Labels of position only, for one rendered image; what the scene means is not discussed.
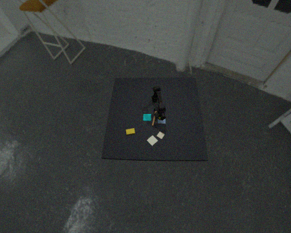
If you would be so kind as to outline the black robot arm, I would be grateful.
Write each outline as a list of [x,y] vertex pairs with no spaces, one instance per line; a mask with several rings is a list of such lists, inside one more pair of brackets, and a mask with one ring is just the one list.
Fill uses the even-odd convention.
[[[164,104],[162,103],[162,98],[161,98],[161,90],[159,86],[153,87],[153,91],[154,91],[154,95],[152,96],[152,100],[153,102],[157,102],[158,100],[158,112],[154,114],[155,118],[159,118],[159,116],[161,117],[161,119],[164,119],[165,116],[165,112],[166,112],[166,107],[164,106]],[[165,110],[165,111],[164,111]]]

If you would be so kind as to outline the yellow flat block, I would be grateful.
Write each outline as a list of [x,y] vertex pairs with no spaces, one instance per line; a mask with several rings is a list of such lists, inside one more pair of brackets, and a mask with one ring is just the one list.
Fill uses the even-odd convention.
[[133,135],[135,134],[135,129],[132,128],[132,129],[126,129],[126,135]]

